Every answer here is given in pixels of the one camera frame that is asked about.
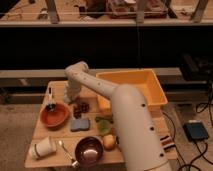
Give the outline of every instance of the red plate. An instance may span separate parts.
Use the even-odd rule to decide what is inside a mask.
[[[41,111],[40,120],[48,128],[58,127],[65,122],[70,115],[69,109],[61,103],[56,103],[53,110]]]

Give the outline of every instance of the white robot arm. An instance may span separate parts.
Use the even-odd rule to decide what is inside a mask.
[[[85,62],[66,68],[66,99],[74,100],[80,84],[110,100],[119,145],[128,171],[171,171],[145,97],[134,86],[105,81],[85,72]]]

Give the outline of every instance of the yellow plastic bin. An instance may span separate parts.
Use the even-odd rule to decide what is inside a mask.
[[[97,73],[96,77],[118,84],[127,83],[134,85],[146,97],[150,111],[158,110],[161,105],[165,105],[168,102],[152,69],[101,72]],[[101,113],[111,115],[109,101],[100,95],[97,95],[97,99]]]

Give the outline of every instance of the cup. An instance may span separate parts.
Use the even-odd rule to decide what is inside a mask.
[[[29,155],[33,159],[39,159],[54,152],[56,152],[56,144],[50,136],[42,139],[29,149]]]

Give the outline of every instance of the metal bowl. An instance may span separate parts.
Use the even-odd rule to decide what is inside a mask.
[[[96,165],[102,156],[102,143],[95,137],[85,137],[81,139],[75,148],[76,160],[83,167]]]

